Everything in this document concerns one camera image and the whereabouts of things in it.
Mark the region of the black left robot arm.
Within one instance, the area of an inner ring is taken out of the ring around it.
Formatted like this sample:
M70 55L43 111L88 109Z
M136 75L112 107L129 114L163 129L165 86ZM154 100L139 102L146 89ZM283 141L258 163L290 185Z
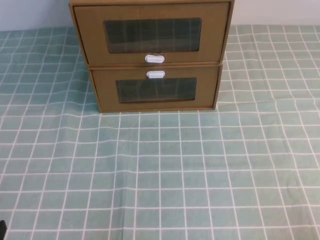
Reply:
M4 240L7 232L7 225L4 220L0 220L0 240Z

